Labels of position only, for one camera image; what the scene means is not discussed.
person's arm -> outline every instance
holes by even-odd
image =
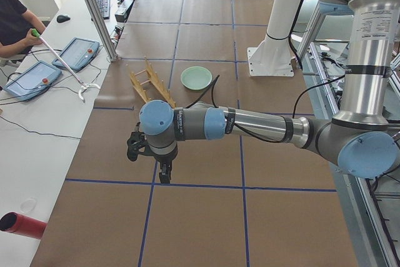
[[[0,43],[0,57],[9,58],[10,56],[19,54],[22,50],[24,50],[27,47],[40,44],[42,44],[42,41],[39,38],[34,37],[32,35],[32,29],[30,29],[27,32],[26,37],[24,39],[19,40],[14,44],[4,46],[3,44]]]
[[[40,21],[39,18],[30,10],[27,9],[26,12],[22,14],[22,16],[27,22],[31,23],[32,26],[39,31],[39,33],[42,34],[44,32],[46,27],[44,26],[43,22]]]

reacher grabber tool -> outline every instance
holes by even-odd
[[[68,66],[68,64],[58,55],[57,52],[47,43],[39,34],[39,32],[36,29],[32,30],[32,35],[39,38],[44,45],[55,55],[55,57],[61,62],[61,64],[67,68],[67,70],[72,74],[72,76],[75,77],[75,79],[78,81],[79,84],[81,84],[81,88],[79,89],[77,95],[79,96],[80,100],[85,102],[85,99],[82,96],[82,93],[85,92],[89,88],[97,88],[100,89],[100,86],[98,84],[93,84],[93,83],[84,83],[82,79],[79,78],[79,76],[71,69],[71,67]]]

computer mouse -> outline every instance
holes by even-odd
[[[63,23],[65,21],[70,20],[71,18],[68,15],[58,15],[57,16],[57,22],[58,23]]]

green plate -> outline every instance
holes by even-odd
[[[190,90],[202,90],[208,86],[213,76],[211,72],[200,66],[185,69],[181,74],[182,84]]]

red cylinder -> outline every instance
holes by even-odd
[[[30,238],[42,238],[47,223],[14,212],[0,219],[0,230]]]

